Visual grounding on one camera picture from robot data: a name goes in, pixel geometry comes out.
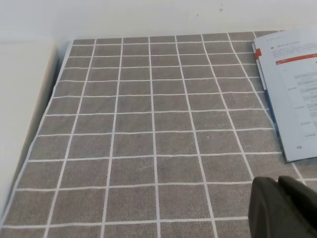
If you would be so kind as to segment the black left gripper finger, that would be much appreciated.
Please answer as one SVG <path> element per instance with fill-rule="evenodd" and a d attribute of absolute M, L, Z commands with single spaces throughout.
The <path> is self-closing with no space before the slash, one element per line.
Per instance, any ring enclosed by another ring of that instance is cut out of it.
<path fill-rule="evenodd" d="M 315 238 L 317 193 L 289 176 L 256 177 L 248 220 L 252 238 Z"/>

